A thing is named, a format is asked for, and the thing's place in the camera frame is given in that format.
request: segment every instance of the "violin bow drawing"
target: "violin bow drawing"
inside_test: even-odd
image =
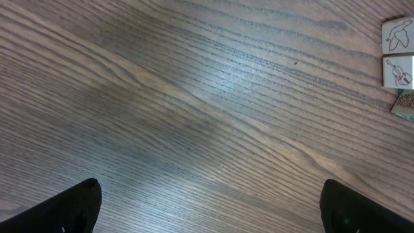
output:
[[[395,86],[408,85],[413,81],[413,78],[408,73],[404,72],[400,66],[393,65],[389,60],[387,64],[393,68],[393,75],[395,77]]]
[[[388,49],[390,51],[396,49],[399,43],[401,43],[404,48],[408,46],[409,38],[405,28],[412,24],[412,22],[412,20],[405,20],[402,24],[395,26],[391,32],[389,32],[389,36],[386,41],[389,42]]]

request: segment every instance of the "white block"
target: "white block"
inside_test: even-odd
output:
[[[382,58],[384,87],[414,89],[412,54]]]
[[[403,17],[382,24],[382,53],[414,52],[414,17]]]

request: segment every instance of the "wooden block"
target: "wooden block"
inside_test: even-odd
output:
[[[414,90],[404,90],[397,98],[391,113],[414,121]]]
[[[382,58],[384,87],[414,89],[413,57],[403,54]]]
[[[414,52],[414,17],[403,17],[382,24],[382,53]]]

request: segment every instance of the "brown wood grain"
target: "brown wood grain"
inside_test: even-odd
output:
[[[323,232],[336,179],[414,221],[399,1],[0,0],[0,220],[95,177],[95,232]]]

